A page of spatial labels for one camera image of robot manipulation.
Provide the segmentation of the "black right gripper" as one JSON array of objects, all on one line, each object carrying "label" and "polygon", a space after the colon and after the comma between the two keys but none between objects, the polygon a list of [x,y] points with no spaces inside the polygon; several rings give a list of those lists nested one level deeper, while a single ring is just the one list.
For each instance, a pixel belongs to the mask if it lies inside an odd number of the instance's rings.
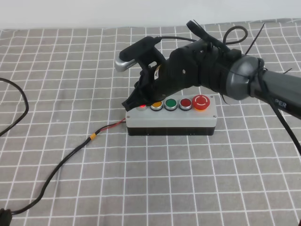
[{"label": "black right gripper", "polygon": [[192,42],[172,51],[158,69],[153,81],[137,81],[131,95],[122,103],[127,112],[141,105],[150,105],[192,86],[200,86],[203,59],[212,44],[203,40]]}]

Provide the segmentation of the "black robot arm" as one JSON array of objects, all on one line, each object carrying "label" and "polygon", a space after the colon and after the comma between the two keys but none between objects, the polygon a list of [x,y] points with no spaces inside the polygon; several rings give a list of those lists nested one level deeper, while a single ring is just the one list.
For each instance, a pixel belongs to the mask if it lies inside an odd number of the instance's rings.
[{"label": "black robot arm", "polygon": [[235,100],[254,97],[300,118],[299,77],[266,70],[261,58],[203,40],[177,48],[165,59],[155,47],[158,42],[157,37],[143,38],[121,51],[116,59],[119,71],[135,64],[141,67],[134,91],[123,102],[127,111],[192,86],[203,86]]}]

